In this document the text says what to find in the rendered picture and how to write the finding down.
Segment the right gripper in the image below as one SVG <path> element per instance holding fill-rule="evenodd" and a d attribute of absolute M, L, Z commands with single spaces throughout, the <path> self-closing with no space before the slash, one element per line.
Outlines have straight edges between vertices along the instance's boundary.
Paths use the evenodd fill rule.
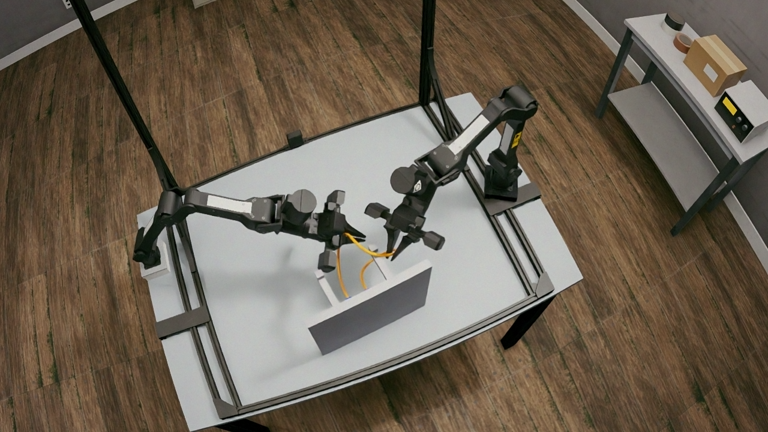
<path fill-rule="evenodd" d="M 344 204 L 346 192 L 342 190 L 334 190 L 330 195 L 327 196 L 327 202 L 334 202 L 337 204 Z M 325 243 L 325 249 L 324 252 L 319 254 L 319 261 L 318 261 L 318 269 L 321 269 L 325 273 L 329 273 L 337 267 L 337 254 L 334 252 L 335 250 L 342 248 L 342 243 L 345 244 L 354 244 L 354 242 L 349 239 L 349 237 L 346 237 L 345 235 L 340 236 L 334 236 L 331 237 L 330 240 L 323 239 L 320 237 L 317 237 L 314 233 L 312 233 L 312 227 L 316 227 L 317 225 L 317 219 L 313 218 L 314 212 L 310 214 L 309 219 L 305 222 L 304 232 L 300 237 L 304 239 L 313 239 L 321 243 Z M 363 233 L 358 232 L 358 230 L 354 229 L 352 225 L 349 225 L 347 221 L 344 221 L 344 233 L 349 233 L 349 235 L 353 236 L 354 239 L 356 239 L 357 243 L 365 242 L 365 239 L 367 236 L 363 235 Z M 357 237 L 357 238 L 355 238 Z"/>

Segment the yellow patch cord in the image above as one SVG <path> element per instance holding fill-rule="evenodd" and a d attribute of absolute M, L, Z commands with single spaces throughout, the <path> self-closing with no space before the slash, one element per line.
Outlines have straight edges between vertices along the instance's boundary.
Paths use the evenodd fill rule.
<path fill-rule="evenodd" d="M 389 253 L 389 254 L 387 254 L 386 252 L 383 252 L 383 253 L 381 253 L 381 254 L 377 254 L 377 253 L 373 253 L 373 252 L 370 252 L 369 250 L 367 250 L 367 249 L 363 248 L 363 247 L 361 246 L 361 244 L 357 243 L 356 239 L 354 239 L 354 238 L 353 238 L 351 235 L 349 235 L 349 233 L 343 233 L 343 235 L 345 235 L 345 236 L 349 237 L 349 238 L 350 238 L 350 239 L 351 239 L 351 240 L 352 240 L 352 241 L 353 241 L 353 242 L 354 242 L 354 243 L 355 243 L 355 244 L 356 244 L 356 245 L 357 245 L 359 248 L 361 248 L 363 251 L 365 251 L 365 252 L 369 253 L 370 255 L 373 255 L 373 256 L 380 256 L 380 257 L 388 257 L 388 256 L 392 256 L 392 255 L 394 254 L 394 253 Z M 366 265 L 363 267 L 363 269 L 362 269 L 362 271 L 361 271 L 361 283 L 362 283 L 362 286 L 365 288 L 365 290 L 367 290 L 367 287 L 365 286 L 365 283 L 363 282 L 363 271 L 365 270 L 365 268 L 367 268 L 367 267 L 368 267 L 368 264 L 369 264 L 369 263 L 372 263 L 373 261 L 374 261 L 374 260 L 373 260 L 373 258 L 372 258 L 372 260 L 370 260 L 370 261 L 369 261 L 369 262 L 368 262 L 368 263 L 367 263 L 367 264 L 366 264 Z M 337 268 L 338 268 L 338 279 L 340 279 L 340 284 L 341 284 L 341 286 L 342 286 L 342 290 L 343 290 L 343 292 L 344 292 L 344 295 L 347 297 L 347 298 L 346 298 L 346 300 L 347 300 L 347 299 L 349 299 L 349 298 L 351 298 L 351 297 L 349 297 L 349 296 L 347 295 L 347 293 L 346 293 L 346 290 L 345 290 L 345 288 L 344 288 L 344 286 L 343 286 L 343 282 L 342 282 L 342 276 L 341 276 L 341 272 L 340 272 L 340 248 L 339 248 L 339 249 L 337 249 Z"/>

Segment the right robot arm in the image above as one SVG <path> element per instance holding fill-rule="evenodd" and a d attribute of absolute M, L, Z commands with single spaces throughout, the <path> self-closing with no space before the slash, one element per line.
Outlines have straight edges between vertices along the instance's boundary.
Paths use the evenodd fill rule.
<path fill-rule="evenodd" d="M 182 195 L 185 195 L 184 204 L 180 207 Z M 305 221 L 316 208 L 317 200 L 315 195 L 306 189 L 297 190 L 286 197 L 284 194 L 276 194 L 239 200 L 204 193 L 196 188 L 175 187 L 164 190 L 159 203 L 158 210 L 146 227 L 138 229 L 134 246 L 133 260 L 146 262 L 143 263 L 145 270 L 161 265 L 161 252 L 157 246 L 159 234 L 165 227 L 180 224 L 189 214 L 197 212 L 238 221 L 246 229 L 257 233 L 275 232 L 279 235 L 279 232 L 283 232 L 300 237 L 304 232 Z M 346 216 L 340 213 L 340 205 L 325 202 L 323 210 L 313 214 L 317 225 L 312 227 L 312 233 L 328 240 L 332 236 L 342 235 Z"/>

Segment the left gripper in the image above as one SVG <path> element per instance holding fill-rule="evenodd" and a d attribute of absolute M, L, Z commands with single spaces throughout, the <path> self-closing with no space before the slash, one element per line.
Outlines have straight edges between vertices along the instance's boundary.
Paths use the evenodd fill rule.
<path fill-rule="evenodd" d="M 427 209 L 430 207 L 430 203 L 425 202 L 424 200 L 417 199 L 414 196 L 406 195 L 404 199 L 410 200 L 409 206 L 414 207 L 415 209 L 420 206 L 423 207 L 423 213 L 424 216 Z M 403 200 L 404 200 L 403 199 Z M 400 229 L 396 229 L 396 227 L 392 227 L 392 225 L 389 224 L 389 220 L 391 218 L 390 209 L 383 206 L 382 204 L 376 203 L 370 203 L 367 205 L 367 208 L 363 212 L 370 216 L 371 218 L 383 218 L 386 220 L 386 225 L 383 225 L 384 229 L 386 229 L 388 234 L 388 244 L 387 244 L 387 250 L 386 253 L 389 254 L 394 250 L 396 241 L 398 237 L 400 237 Z M 443 245 L 445 243 L 445 237 L 442 235 L 439 235 L 439 233 L 433 232 L 432 230 L 430 232 L 425 232 L 421 229 L 420 232 L 416 232 L 415 230 L 411 229 L 407 235 L 403 236 L 401 239 L 400 245 L 398 248 L 396 248 L 394 254 L 392 255 L 391 261 L 394 262 L 395 258 L 400 256 L 401 252 L 403 252 L 408 246 L 410 246 L 412 243 L 420 242 L 420 240 L 423 240 L 426 247 L 431 248 L 435 251 L 438 251 L 439 249 L 443 248 Z M 406 246 L 406 247 L 405 247 Z"/>

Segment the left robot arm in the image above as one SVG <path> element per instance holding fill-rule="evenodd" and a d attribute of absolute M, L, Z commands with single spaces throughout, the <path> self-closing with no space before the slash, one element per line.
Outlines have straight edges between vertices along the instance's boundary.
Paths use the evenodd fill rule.
<path fill-rule="evenodd" d="M 503 98 L 504 102 L 500 100 Z M 522 130 L 525 121 L 537 110 L 538 102 L 520 85 L 502 88 L 500 95 L 493 97 L 455 139 L 447 140 L 415 159 L 416 165 L 395 169 L 390 179 L 392 189 L 431 203 L 437 188 L 458 179 L 471 152 L 501 121 L 507 120 L 499 147 L 489 154 L 487 161 L 492 166 L 491 188 L 512 191 L 513 182 L 522 174 L 516 155 Z M 409 233 L 411 229 L 420 232 L 426 220 L 422 216 L 424 208 L 418 206 L 415 209 L 409 206 L 409 202 L 404 199 L 394 209 L 389 224 L 404 233 Z"/>

